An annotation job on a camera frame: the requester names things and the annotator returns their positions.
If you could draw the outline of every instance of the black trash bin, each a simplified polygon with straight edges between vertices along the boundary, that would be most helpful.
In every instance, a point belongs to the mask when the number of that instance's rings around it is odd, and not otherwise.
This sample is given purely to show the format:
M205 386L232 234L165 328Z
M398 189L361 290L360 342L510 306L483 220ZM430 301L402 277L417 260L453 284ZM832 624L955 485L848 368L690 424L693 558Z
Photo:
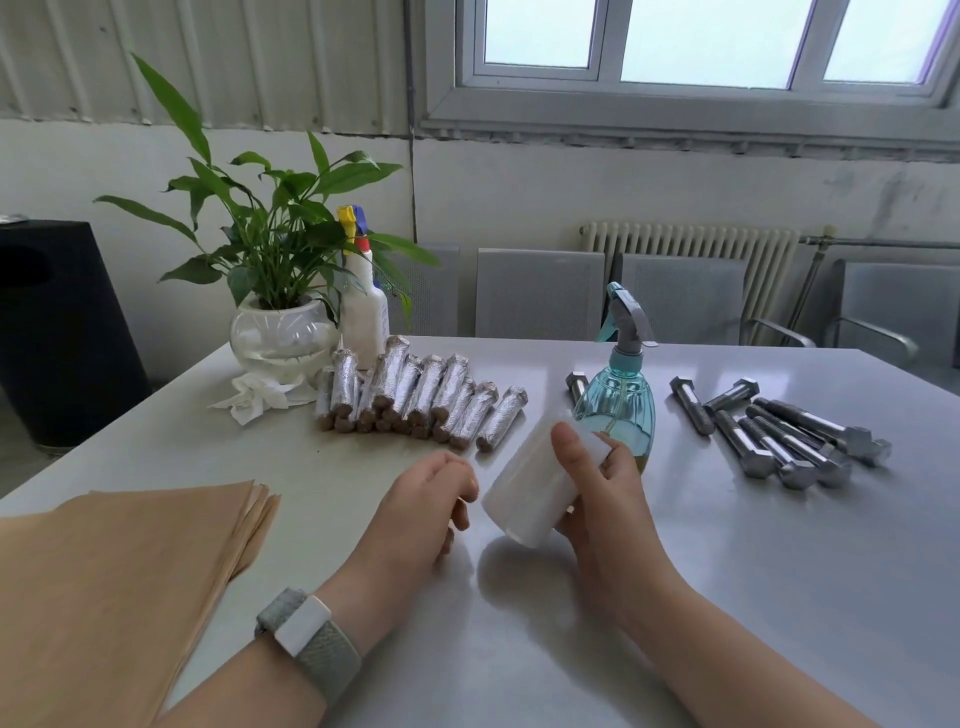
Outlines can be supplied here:
M150 396L88 223L0 226L0 386L50 451L79 445Z

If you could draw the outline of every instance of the table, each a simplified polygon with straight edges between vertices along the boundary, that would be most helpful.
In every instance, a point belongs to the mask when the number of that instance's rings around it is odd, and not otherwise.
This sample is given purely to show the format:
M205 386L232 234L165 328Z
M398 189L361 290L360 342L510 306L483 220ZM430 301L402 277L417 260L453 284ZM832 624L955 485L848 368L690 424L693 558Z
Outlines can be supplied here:
M477 380L526 387L504 443L475 460L481 488L571 370L592 376L609 344L413 338L412 351L470 358ZM644 476L674 563L697 590L886 726L960 716L960 398L844 350L663 345L644 372L658 408ZM312 589L344 561L394 476L439 446L397 435L317 432L309 407L239 427L205 406L240 373L227 347L0 500L0 515L91 489L175 488L256 477L283 494L256 563L231 584L170 698L252 637L282 588ZM842 491L784 490L737 469L668 398L689 376L706 399L740 376L768 398L894 443L889 470L856 468ZM631 645L581 603L565 541L529 551L479 505L410 621L376 650L330 726L693 725Z

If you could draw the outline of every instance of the perforated metal chair back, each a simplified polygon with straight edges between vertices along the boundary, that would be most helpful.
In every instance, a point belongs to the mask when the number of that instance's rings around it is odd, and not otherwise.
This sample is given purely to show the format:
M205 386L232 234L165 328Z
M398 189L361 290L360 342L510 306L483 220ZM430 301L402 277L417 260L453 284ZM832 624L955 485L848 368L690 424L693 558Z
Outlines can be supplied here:
M913 339L919 351L911 370L960 364L960 267L838 260L834 272L843 286L839 314ZM891 363L902 360L896 342L860 327L841 323L837 341Z
M388 296L390 331L417 336L456 336L460 249L428 245L423 248L437 257L439 266L417 263L406 255L392 256L396 267L410 282L413 314L408 324L400 298Z
M602 253L481 248L476 335L592 341L605 283Z
M612 268L667 344L736 346L746 273L744 260L622 253Z

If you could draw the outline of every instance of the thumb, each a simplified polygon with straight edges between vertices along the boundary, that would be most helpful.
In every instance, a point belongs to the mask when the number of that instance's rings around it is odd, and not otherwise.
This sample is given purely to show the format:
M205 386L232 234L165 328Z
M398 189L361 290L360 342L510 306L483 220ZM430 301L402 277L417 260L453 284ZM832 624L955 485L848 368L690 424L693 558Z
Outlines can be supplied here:
M550 430L550 442L557 461L573 479L582 495L602 487L606 478L593 464L590 453L580 442L580 436L567 423L556 423Z

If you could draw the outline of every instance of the white tissue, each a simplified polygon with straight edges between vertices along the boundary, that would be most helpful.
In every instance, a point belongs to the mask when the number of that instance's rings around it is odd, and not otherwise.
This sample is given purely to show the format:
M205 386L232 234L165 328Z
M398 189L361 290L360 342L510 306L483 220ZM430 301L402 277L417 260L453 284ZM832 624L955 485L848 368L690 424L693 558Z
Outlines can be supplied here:
M230 408L230 416L240 425L255 420L264 410L289 409L298 404L308 404L317 398L317 390L310 386L304 375L297 375L290 384L280 384L271 376L247 372L231 384L238 394L228 400L218 401L210 407Z

